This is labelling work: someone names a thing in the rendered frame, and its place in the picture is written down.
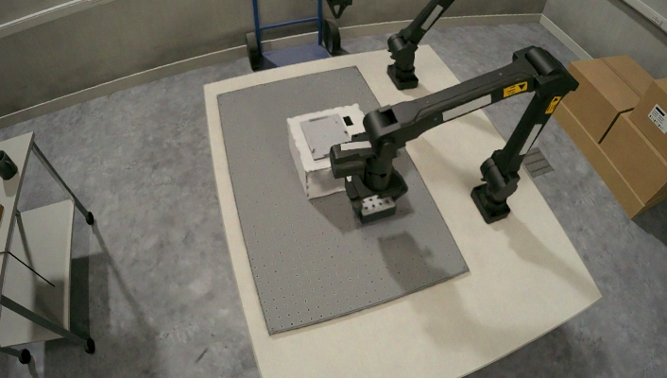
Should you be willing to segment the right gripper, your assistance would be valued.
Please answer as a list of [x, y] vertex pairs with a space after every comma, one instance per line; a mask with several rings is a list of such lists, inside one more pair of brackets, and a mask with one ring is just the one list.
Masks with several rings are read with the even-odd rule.
[[[346, 8], [347, 6], [351, 6], [351, 5], [352, 5], [352, 0], [332, 0], [332, 1], [331, 1], [331, 0], [326, 0], [326, 1], [327, 1], [328, 5], [330, 6], [331, 11], [332, 11], [333, 16], [334, 16], [335, 19], [339, 19], [340, 16], [341, 16], [341, 14], [342, 14], [343, 11], [345, 10], [345, 8]], [[344, 2], [343, 2], [343, 1], [344, 1]], [[337, 12], [337, 14], [336, 14], [336, 12], [335, 12], [335, 10], [334, 10], [334, 6], [339, 6], [339, 5], [342, 5], [342, 6], [339, 7], [339, 10], [338, 10], [338, 12]]]

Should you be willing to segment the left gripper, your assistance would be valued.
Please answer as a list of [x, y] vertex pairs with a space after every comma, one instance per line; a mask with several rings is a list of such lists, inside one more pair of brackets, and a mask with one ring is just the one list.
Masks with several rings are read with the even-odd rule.
[[393, 165], [389, 172], [381, 176], [365, 168], [365, 184], [358, 175], [354, 175], [351, 176], [351, 181], [345, 182], [345, 189], [357, 214], [360, 214], [363, 208], [361, 201], [365, 198], [378, 195], [379, 199], [383, 199], [393, 196], [393, 200], [396, 201], [408, 192], [407, 184]]

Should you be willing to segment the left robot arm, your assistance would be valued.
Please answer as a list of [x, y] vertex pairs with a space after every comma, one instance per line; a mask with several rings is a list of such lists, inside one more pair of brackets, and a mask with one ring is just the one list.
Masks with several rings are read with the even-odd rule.
[[506, 200], [518, 188], [518, 171], [525, 155], [562, 98], [579, 86], [559, 60], [546, 49], [534, 47], [514, 52], [512, 63], [497, 70], [367, 113], [362, 121], [364, 132], [353, 134], [351, 141], [331, 146], [333, 177], [358, 175], [365, 184], [365, 168], [373, 174], [386, 174], [397, 149], [429, 129], [513, 95], [535, 92], [503, 150], [494, 150], [481, 164], [481, 181], [487, 183], [471, 191], [487, 221], [508, 215]]

